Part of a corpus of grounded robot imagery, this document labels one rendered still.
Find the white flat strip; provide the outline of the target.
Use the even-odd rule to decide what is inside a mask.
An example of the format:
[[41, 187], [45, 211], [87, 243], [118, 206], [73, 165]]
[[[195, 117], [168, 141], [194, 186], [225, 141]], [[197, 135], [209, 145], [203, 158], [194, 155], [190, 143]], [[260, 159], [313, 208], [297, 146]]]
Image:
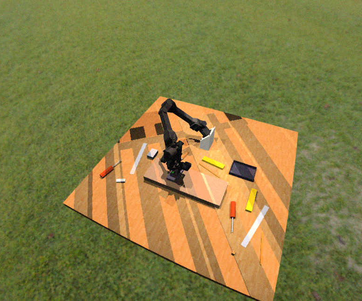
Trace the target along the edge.
[[246, 246], [248, 245], [249, 241], [251, 240], [251, 238], [253, 237], [255, 231], [257, 230], [258, 226], [260, 225], [261, 221], [263, 220], [267, 210], [269, 209], [268, 206], [264, 205], [263, 209], [261, 210], [259, 216], [257, 217], [255, 223], [252, 225], [251, 229], [249, 230], [248, 234], [246, 235], [245, 239], [243, 240], [243, 242], [241, 243], [241, 245], [243, 247], [246, 248]]
[[136, 161], [135, 161], [135, 163], [134, 163], [134, 165], [133, 165], [133, 168], [132, 168], [130, 174], [133, 174], [133, 175], [134, 175], [134, 173], [135, 173], [135, 171], [136, 171], [136, 168], [137, 168], [137, 166], [138, 166], [138, 164], [139, 164], [139, 161], [140, 161], [140, 159], [141, 159], [141, 156], [142, 156], [142, 154], [143, 154], [143, 152], [144, 152], [144, 150], [145, 150], [146, 145], [147, 145], [146, 143], [143, 143], [143, 145], [142, 145], [142, 147], [141, 147], [141, 149], [140, 149], [140, 151], [139, 151], [139, 155], [138, 155], [138, 157], [137, 157], [137, 159], [136, 159]]

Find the red-handled awl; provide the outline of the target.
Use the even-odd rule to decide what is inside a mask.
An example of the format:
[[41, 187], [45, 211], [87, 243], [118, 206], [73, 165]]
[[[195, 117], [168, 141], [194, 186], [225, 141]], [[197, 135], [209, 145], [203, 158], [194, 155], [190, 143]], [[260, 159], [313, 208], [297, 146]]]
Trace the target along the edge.
[[236, 202], [231, 201], [230, 218], [232, 219], [232, 232], [233, 232], [233, 219], [235, 218], [235, 212], [236, 212]]
[[[121, 160], [120, 160], [121, 161]], [[119, 161], [119, 162], [120, 162]], [[118, 162], [118, 163], [119, 163]], [[116, 164], [118, 164], [118, 163], [116, 163]], [[116, 165], [115, 164], [115, 165]], [[115, 165], [113, 165], [113, 166], [115, 166]], [[103, 178], [105, 175], [107, 175], [110, 171], [112, 171], [113, 170], [113, 166], [110, 166], [110, 167], [108, 167], [106, 170], [104, 170], [101, 174], [100, 174], [100, 176]]]

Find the yellow rectangular block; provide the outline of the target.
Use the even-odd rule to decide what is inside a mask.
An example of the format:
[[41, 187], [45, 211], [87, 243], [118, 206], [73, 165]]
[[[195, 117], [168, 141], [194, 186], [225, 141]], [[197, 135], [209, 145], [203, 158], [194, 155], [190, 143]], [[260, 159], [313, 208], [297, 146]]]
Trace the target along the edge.
[[211, 158], [208, 158], [208, 157], [206, 157], [206, 156], [203, 157], [202, 161], [203, 161], [203, 162], [206, 162], [206, 163], [208, 163], [208, 164], [210, 164], [210, 165], [212, 165], [212, 166], [214, 166], [214, 167], [217, 167], [217, 168], [219, 168], [219, 169], [221, 169], [221, 170], [223, 170], [223, 168], [224, 168], [224, 166], [225, 166], [224, 164], [222, 164], [222, 163], [220, 163], [220, 162], [218, 162], [218, 161], [215, 161], [215, 160], [213, 160], [213, 159], [211, 159]]
[[251, 192], [250, 192], [250, 195], [249, 195], [248, 202], [247, 202], [247, 206], [246, 206], [246, 211], [247, 212], [252, 212], [254, 200], [255, 200], [255, 197], [256, 197], [256, 193], [257, 193], [257, 190], [252, 188]]

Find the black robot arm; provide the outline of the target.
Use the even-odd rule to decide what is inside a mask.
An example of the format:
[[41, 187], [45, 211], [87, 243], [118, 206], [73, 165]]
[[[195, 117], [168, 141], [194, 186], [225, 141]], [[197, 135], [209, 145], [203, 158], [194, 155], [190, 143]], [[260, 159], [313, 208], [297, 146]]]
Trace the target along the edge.
[[196, 132], [200, 131], [203, 135], [203, 138], [208, 136], [211, 133], [212, 129], [209, 129], [206, 125], [207, 122], [200, 120], [198, 118], [194, 118], [184, 112], [183, 110], [179, 109], [175, 102], [172, 99], [166, 99], [162, 104], [161, 108], [159, 109], [159, 116], [161, 119], [161, 123], [164, 130], [164, 142], [165, 142], [165, 150], [164, 158], [168, 161], [167, 169], [168, 170], [176, 170], [179, 168], [179, 161], [177, 158], [173, 159], [176, 155], [181, 155], [182, 152], [182, 145], [184, 144], [182, 141], [178, 141], [176, 133], [172, 130], [168, 114], [167, 112], [174, 113], [187, 123], [189, 123], [190, 128], [195, 130]]

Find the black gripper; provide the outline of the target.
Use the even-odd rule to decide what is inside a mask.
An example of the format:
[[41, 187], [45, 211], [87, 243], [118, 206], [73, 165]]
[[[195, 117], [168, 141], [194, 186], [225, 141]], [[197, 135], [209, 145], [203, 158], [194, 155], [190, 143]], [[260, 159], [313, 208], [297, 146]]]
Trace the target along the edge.
[[[181, 162], [181, 156], [182, 156], [182, 153], [181, 153], [181, 155], [176, 155], [176, 156], [173, 158], [173, 159], [177, 158], [178, 161], [179, 161], [179, 168], [178, 168], [178, 173], [177, 173], [177, 175], [179, 174], [179, 172], [180, 172], [181, 170], [188, 171], [188, 170], [191, 168], [191, 163], [189, 163], [189, 162]], [[161, 162], [162, 162], [162, 163], [166, 163], [166, 165], [167, 165], [167, 163], [168, 163], [168, 161], [164, 158], [164, 156], [161, 158]]]

